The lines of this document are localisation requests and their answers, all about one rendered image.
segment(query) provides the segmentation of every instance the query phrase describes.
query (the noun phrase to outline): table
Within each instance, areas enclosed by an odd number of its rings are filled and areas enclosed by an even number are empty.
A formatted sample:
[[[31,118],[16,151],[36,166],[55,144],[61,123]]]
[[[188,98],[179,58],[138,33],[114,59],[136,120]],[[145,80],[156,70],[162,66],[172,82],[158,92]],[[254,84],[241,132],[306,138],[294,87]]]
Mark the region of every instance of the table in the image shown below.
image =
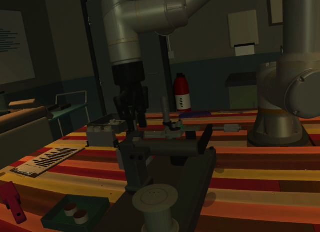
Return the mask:
[[[61,111],[51,111],[51,113],[54,115],[54,117],[52,119],[49,119],[49,123],[58,120],[59,122],[59,126],[60,126],[60,130],[61,130],[61,134],[62,137],[64,137],[64,132],[62,130],[62,126],[60,123],[60,118],[64,117],[65,115],[68,115],[70,113],[73,113],[81,108],[85,108],[86,109],[86,115],[88,117],[88,121],[90,123],[90,118],[89,118],[89,113],[88,113],[88,103],[83,103],[83,104],[73,104],[71,105],[71,107],[68,107],[66,109],[63,109]]]
[[[214,146],[217,164],[196,227],[198,232],[320,231],[320,118],[300,119],[310,135],[305,147],[262,148],[247,142],[257,110],[218,113],[184,119],[185,125],[200,125],[199,139],[208,123],[238,123],[240,132],[213,131],[208,146]],[[170,114],[173,122],[178,113]],[[161,113],[147,114],[148,127],[161,131]],[[0,201],[0,228],[4,231],[53,232],[40,219],[65,194],[108,197],[111,206],[125,192],[126,175],[119,169],[116,149],[89,147],[33,179],[10,170],[58,145],[85,147],[86,127],[49,144],[0,170],[0,185],[12,181],[21,195],[27,221],[17,225]],[[119,141],[126,133],[117,134]]]

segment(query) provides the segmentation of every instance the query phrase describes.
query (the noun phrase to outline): red fire extinguisher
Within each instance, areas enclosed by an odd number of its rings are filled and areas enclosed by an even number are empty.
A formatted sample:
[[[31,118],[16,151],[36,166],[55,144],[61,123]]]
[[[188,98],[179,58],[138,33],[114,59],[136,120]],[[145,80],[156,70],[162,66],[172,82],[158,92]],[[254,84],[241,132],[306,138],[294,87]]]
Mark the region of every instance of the red fire extinguisher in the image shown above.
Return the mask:
[[[189,84],[183,73],[176,74],[174,93],[178,112],[191,111]]]

